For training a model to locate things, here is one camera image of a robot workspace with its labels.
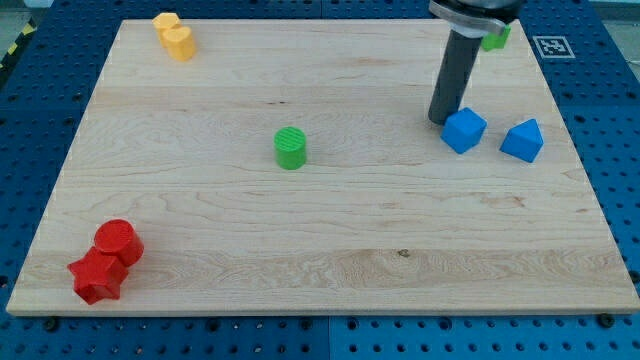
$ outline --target green cylinder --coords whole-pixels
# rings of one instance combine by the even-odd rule
[[[302,130],[288,126],[278,130],[273,139],[276,162],[286,170],[300,168],[307,161],[307,139]]]

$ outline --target wooden table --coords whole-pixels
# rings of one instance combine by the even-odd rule
[[[168,57],[124,21],[8,305],[14,315],[633,312],[635,289],[518,23],[481,52],[457,155],[425,120],[437,20],[184,21]],[[534,164],[501,153],[535,117]],[[274,161],[284,126],[308,163]],[[119,301],[86,305],[66,265],[123,217],[146,251]]]

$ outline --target green block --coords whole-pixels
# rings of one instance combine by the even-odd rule
[[[276,162],[281,168],[295,170],[307,162],[307,139],[302,130],[285,127],[273,138],[276,148]]]
[[[504,44],[507,43],[507,38],[511,32],[511,26],[507,25],[504,28],[502,35],[489,34],[482,38],[482,48],[484,51],[491,51],[493,49],[503,49]]]

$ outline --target red block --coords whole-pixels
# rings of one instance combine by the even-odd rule
[[[129,275],[117,257],[102,254],[95,247],[67,268],[75,276],[73,290],[89,305],[102,299],[119,299],[120,284]]]
[[[117,256],[124,266],[135,264],[144,251],[144,245],[133,226],[122,219],[108,221],[96,232],[96,248],[103,254]]]

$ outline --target blue pentagonal block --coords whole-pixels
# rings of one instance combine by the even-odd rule
[[[440,138],[458,154],[474,147],[480,138],[487,122],[473,110],[464,108],[449,116],[445,122]]]
[[[527,162],[533,162],[544,140],[536,119],[530,119],[512,127],[500,146],[500,151]]]

